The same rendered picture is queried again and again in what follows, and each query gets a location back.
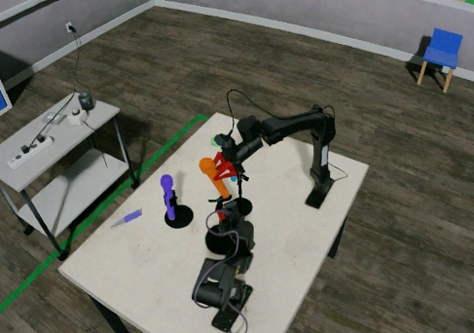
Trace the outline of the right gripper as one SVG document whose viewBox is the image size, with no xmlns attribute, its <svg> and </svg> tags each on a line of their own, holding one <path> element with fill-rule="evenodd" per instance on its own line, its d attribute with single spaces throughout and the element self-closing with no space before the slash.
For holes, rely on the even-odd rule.
<svg viewBox="0 0 474 333">
<path fill-rule="evenodd" d="M 221 164 L 216 167 L 217 173 L 213 177 L 214 181 L 223 179 L 223 178 L 228 178 L 228 177 L 234 177 L 237 176 L 237 172 L 241 172 L 241 174 L 245 173 L 245 170 L 242 166 L 242 163 L 247 160 L 250 156 L 252 156 L 251 152 L 248 151 L 249 148 L 244 145 L 244 142 L 241 141 L 240 144 L 236 145 L 236 141 L 229 136 L 229 138 L 226 138 L 226 134 L 220 133 L 220 136 L 225 140 L 232 140 L 232 147 L 226 148 L 221 146 L 222 152 L 217 152 L 214 163 L 217 164 L 218 161 L 220 160 Z M 224 171 L 229 170 L 229 173 L 226 173 L 224 175 L 221 175 Z M 221 176 L 220 176 L 221 175 Z"/>
</svg>

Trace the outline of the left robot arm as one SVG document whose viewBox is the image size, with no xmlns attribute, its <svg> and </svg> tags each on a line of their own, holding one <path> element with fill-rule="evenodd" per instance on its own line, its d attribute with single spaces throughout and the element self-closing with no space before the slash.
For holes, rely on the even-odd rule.
<svg viewBox="0 0 474 333">
<path fill-rule="evenodd" d="M 234 254 L 237 237 L 239 238 L 237 254 L 232 259 L 217 265 L 212 272 L 213 265 L 223 259 L 215 260 L 208 257 L 204 259 L 192 292 L 192 301 L 219 310 L 211 325 L 224 333 L 230 332 L 239 316 L 239 313 L 229 306 L 228 302 L 241 312 L 253 292 L 253 287 L 247 285 L 245 280 L 235 278 L 238 274 L 243 273 L 244 275 L 253 261 L 254 254 L 251 252 L 255 246 L 253 224 L 246 220 L 237 224 L 235 247 L 231 246 L 224 259 L 228 259 Z M 208 278 L 218 282 L 208 280 Z M 200 282 L 202 283 L 200 284 Z"/>
</svg>

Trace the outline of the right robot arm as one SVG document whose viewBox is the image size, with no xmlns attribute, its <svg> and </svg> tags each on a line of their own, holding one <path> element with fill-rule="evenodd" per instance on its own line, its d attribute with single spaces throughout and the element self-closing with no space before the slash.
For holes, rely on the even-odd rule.
<svg viewBox="0 0 474 333">
<path fill-rule="evenodd" d="M 310 176 L 320 186 L 314 182 L 314 187 L 306 200 L 306 205 L 316 209 L 321 208 L 335 182 L 335 179 L 330 178 L 331 171 L 328 167 L 329 144 L 336 135 L 334 118 L 328 113 L 323 114 L 322 110 L 319 111 L 320 109 L 322 108 L 315 104 L 306 113 L 289 116 L 292 118 L 278 117 L 289 119 L 272 117 L 265 119 L 260 124 L 260 121 L 254 115 L 251 115 L 237 122 L 237 130 L 244 142 L 243 146 L 246 145 L 249 148 L 248 151 L 252 153 L 251 155 L 264 146 L 262 139 L 271 147 L 290 134 L 310 130 L 313 143 L 313 161 Z"/>
</svg>

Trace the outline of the orange microphone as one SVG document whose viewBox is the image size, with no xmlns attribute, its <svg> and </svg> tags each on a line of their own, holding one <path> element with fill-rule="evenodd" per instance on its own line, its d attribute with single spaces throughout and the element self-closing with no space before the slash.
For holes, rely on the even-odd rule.
<svg viewBox="0 0 474 333">
<path fill-rule="evenodd" d="M 201 171 L 209 177 L 209 179 L 214 184 L 216 189 L 219 191 L 221 196 L 224 199 L 226 199 L 230 195 L 230 193 L 229 193 L 228 189 L 226 188 L 226 186 L 225 186 L 224 182 L 222 181 L 222 179 L 217 180 L 217 181 L 213 180 L 213 177 L 218 172 L 217 169 L 216 169 L 216 164 L 213 162 L 213 160 L 211 158 L 208 158 L 208 157 L 202 158 L 200 160 L 199 166 L 200 166 Z"/>
</svg>

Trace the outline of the purple microphone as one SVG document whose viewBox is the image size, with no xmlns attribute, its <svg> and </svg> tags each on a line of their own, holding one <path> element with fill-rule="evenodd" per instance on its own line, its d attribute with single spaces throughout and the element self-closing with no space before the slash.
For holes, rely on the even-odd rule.
<svg viewBox="0 0 474 333">
<path fill-rule="evenodd" d="M 169 174 L 164 174 L 161 177 L 161 186 L 164 189 L 164 198 L 165 198 L 165 204 L 166 204 L 166 209 L 167 209 L 167 215 L 170 220 L 174 219 L 175 214 L 174 214 L 174 207 L 170 207 L 169 204 L 169 199 L 172 198 L 172 186 L 173 186 L 173 178 Z"/>
</svg>

